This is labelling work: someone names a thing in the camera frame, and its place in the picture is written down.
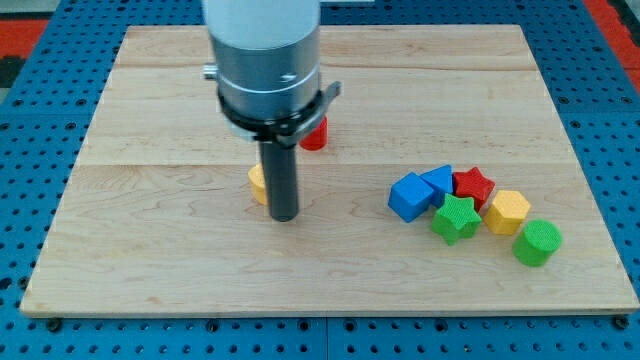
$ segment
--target star-shaped block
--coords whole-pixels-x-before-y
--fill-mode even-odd
[[[444,194],[453,194],[453,171],[451,165],[444,165],[427,171],[420,177],[435,190],[431,199],[433,206],[441,207],[444,204]]]
[[[458,198],[445,194],[444,204],[436,211],[431,230],[442,235],[449,246],[459,239],[472,238],[482,219],[473,209],[472,198]]]
[[[411,222],[429,208],[433,188],[411,172],[391,187],[389,207],[404,221]]]
[[[500,190],[493,199],[484,222],[496,235],[513,235],[531,209],[531,204],[519,191]]]
[[[489,199],[489,195],[493,191],[496,183],[482,175],[478,167],[467,172],[453,173],[454,194],[457,197],[472,197],[474,200],[474,208],[480,211],[480,208]]]

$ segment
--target yellow block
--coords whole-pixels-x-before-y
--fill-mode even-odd
[[[531,209],[519,191],[500,190],[484,215],[484,222],[496,235],[513,235]]]
[[[251,183],[251,194],[262,205],[267,205],[267,190],[264,184],[264,173],[262,164],[258,164],[249,170],[249,182]]]

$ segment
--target wood grain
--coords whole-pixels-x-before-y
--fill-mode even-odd
[[[252,200],[201,27],[132,27],[22,301],[34,317],[624,313],[638,300],[517,26],[326,27],[344,86],[298,151],[302,212]],[[387,206],[408,171],[478,165],[563,247],[539,269],[484,224],[453,247]]]

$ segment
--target plastic block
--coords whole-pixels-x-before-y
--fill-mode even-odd
[[[519,191],[500,190],[493,199],[484,222],[496,235],[513,235],[531,209],[531,204]]]
[[[481,222],[480,215],[473,209],[473,203],[472,198],[445,194],[444,204],[436,211],[431,222],[431,230],[442,235],[449,246],[459,239],[472,238]]]
[[[495,182],[482,175],[478,167],[467,172],[453,173],[455,196],[473,198],[476,211],[480,211],[480,208],[487,202],[495,185]]]
[[[391,187],[389,207],[404,221],[411,222],[429,208],[434,190],[411,172]]]
[[[327,117],[325,116],[322,119],[320,125],[318,125],[315,130],[311,132],[311,134],[307,135],[304,139],[300,141],[300,147],[309,151],[317,151],[322,149],[325,145],[327,145],[328,132],[329,132],[329,123]]]
[[[453,194],[453,172],[451,165],[444,165],[420,175],[422,180],[431,185],[435,193],[431,204],[437,208],[444,204],[444,194]]]
[[[262,205],[267,205],[267,190],[264,182],[262,164],[257,164],[249,170],[249,182],[251,183],[251,194]]]
[[[525,225],[513,244],[513,255],[527,266],[542,266],[562,245],[560,230],[546,220],[533,220]]]

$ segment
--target blue pentagon block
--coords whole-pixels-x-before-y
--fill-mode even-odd
[[[444,165],[427,171],[420,177],[435,190],[431,199],[433,206],[441,207],[444,204],[444,195],[453,194],[453,170],[451,165]]]
[[[391,187],[389,207],[404,221],[411,222],[429,208],[434,190],[411,172]]]

